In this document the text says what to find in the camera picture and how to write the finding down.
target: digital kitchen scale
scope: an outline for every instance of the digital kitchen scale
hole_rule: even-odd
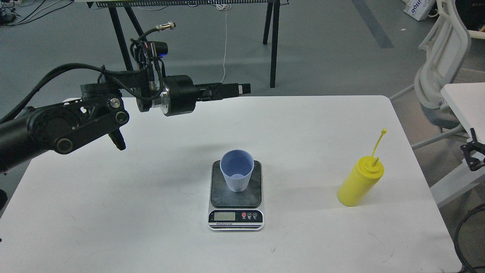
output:
[[[247,188],[242,192],[233,192],[224,180],[219,162],[212,165],[209,228],[215,231],[260,230],[264,225],[261,163],[254,161]]]

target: nozzle cap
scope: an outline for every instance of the nozzle cap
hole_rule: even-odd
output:
[[[378,157],[361,157],[356,167],[356,176],[367,183],[376,183],[384,175],[384,165]]]

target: black table leg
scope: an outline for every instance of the black table leg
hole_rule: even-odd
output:
[[[273,9],[273,33],[271,34],[271,75],[270,88],[276,85],[276,55],[278,51],[278,28],[279,28],[279,8],[280,0],[276,0]]]
[[[141,36],[144,32],[143,32],[142,27],[140,26],[140,23],[138,22],[138,19],[136,18],[135,13],[133,12],[132,8],[131,7],[125,7],[125,11],[128,14],[128,17],[131,20],[133,27],[135,27],[136,33],[138,33],[138,36]]]
[[[270,33],[271,13],[273,12],[273,3],[268,3],[266,9],[266,22],[264,23],[263,45],[268,44],[268,35]]]
[[[123,35],[123,30],[121,29],[121,23],[116,8],[108,8],[108,10],[110,11],[111,21],[113,22],[114,32],[116,33],[116,38],[118,39],[123,61],[125,61],[126,70],[133,71],[133,65],[131,64],[131,60],[129,58],[125,36]]]

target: white table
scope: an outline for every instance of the white table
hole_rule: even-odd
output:
[[[443,87],[441,94],[468,134],[471,136],[470,128],[474,128],[478,142],[485,143],[485,108],[483,105],[485,83],[448,84]],[[480,160],[484,159],[480,153],[472,156]],[[470,171],[463,159],[458,167],[431,187],[431,192],[438,207],[442,207],[483,182],[484,179],[485,168]]]
[[[452,240],[383,96],[244,97],[191,114],[138,113],[34,159],[0,219],[0,272],[457,272]],[[357,207],[337,189],[372,152],[386,172]],[[231,149],[262,163],[265,226],[213,232],[210,170]]]

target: blue plastic cup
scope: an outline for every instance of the blue plastic cup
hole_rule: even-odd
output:
[[[227,152],[219,164],[224,180],[233,192],[241,192],[247,188],[254,169],[253,157],[243,150]]]

